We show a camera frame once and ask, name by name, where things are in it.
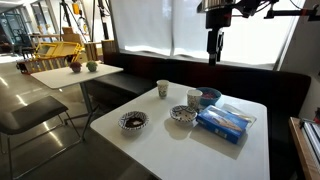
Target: gray floor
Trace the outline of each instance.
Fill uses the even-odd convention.
[[[51,90],[32,76],[21,74],[15,65],[15,62],[0,62],[0,112],[16,110],[49,95],[64,103],[69,108],[71,116],[86,112],[79,85],[60,91]],[[110,110],[112,108],[108,108],[107,104],[103,106],[104,112]],[[74,119],[80,132],[84,128],[85,121],[86,118]],[[19,144],[59,122],[58,118],[53,118],[48,123],[14,136],[12,144],[13,146]],[[85,142],[76,145],[21,179],[155,179],[148,170],[90,128],[86,131],[85,137]],[[19,175],[76,140],[76,133],[68,125],[14,150],[12,152],[14,175]],[[9,179],[7,154],[0,155],[0,179]]]

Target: gray chair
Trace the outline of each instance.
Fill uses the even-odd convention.
[[[23,175],[35,170],[36,168],[45,164],[46,162],[48,162],[52,158],[60,155],[62,152],[68,150],[69,148],[73,147],[74,145],[76,145],[80,142],[80,135],[79,135],[77,129],[75,128],[69,114],[67,113],[67,110],[68,110],[68,108],[65,105],[60,103],[58,100],[56,100],[52,96],[48,96],[48,97],[40,99],[36,102],[33,102],[33,103],[29,104],[28,106],[22,107],[14,112],[0,114],[0,140],[2,139],[1,133],[5,134],[7,136],[7,144],[8,144],[8,151],[7,152],[8,152],[8,157],[9,157],[11,179],[14,179],[13,169],[12,169],[11,151],[13,149],[21,147],[22,145],[36,139],[39,136],[42,136],[42,135],[44,135],[54,129],[66,124],[66,122],[64,122],[60,117],[61,113],[65,112],[67,114],[67,116],[69,118],[68,120],[70,120],[74,130],[76,131],[77,135],[79,136],[79,140],[76,141],[75,143],[73,143],[72,145],[60,150],[58,153],[54,154],[53,156],[51,156],[47,160],[43,161],[42,163],[38,164],[37,166],[29,169],[28,171],[22,173],[21,175],[15,177],[15,179],[20,178]],[[50,130],[32,138],[26,142],[23,142],[23,143],[15,146],[14,148],[11,148],[10,136],[26,132],[27,130],[29,130],[29,129],[47,121],[47,120],[50,120],[51,118],[53,118],[55,116],[59,116],[61,124],[51,128]],[[2,146],[1,141],[0,141],[0,145],[1,145],[2,153],[5,153],[3,150],[3,146]]]

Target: bowl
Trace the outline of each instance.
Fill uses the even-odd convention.
[[[175,106],[170,109],[172,119],[182,123],[192,122],[197,117],[197,114],[194,109],[184,105]]]
[[[127,131],[137,131],[148,124],[149,118],[146,113],[140,111],[131,111],[125,113],[119,119],[119,126]]]
[[[202,96],[200,98],[200,105],[202,106],[215,105],[222,95],[220,91],[214,88],[199,87],[197,89],[202,91]]]

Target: tissue box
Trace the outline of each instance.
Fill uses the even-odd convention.
[[[205,129],[237,144],[246,132],[248,121],[215,106],[208,106],[200,112],[196,121]]]

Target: plant pot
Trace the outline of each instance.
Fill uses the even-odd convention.
[[[79,73],[81,71],[81,67],[71,68],[73,72]]]
[[[97,66],[89,66],[88,69],[90,72],[95,72],[97,70]]]

